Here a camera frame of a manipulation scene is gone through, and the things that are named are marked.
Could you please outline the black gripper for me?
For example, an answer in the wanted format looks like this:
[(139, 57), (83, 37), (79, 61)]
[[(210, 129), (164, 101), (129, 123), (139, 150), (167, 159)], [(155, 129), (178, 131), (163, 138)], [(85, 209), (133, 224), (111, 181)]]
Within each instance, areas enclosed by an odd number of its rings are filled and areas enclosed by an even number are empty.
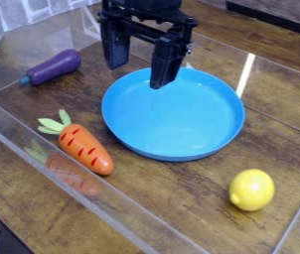
[(128, 62), (129, 38), (155, 44), (150, 87), (172, 82), (186, 54), (196, 20), (180, 11), (182, 0), (101, 0), (100, 39), (109, 69)]

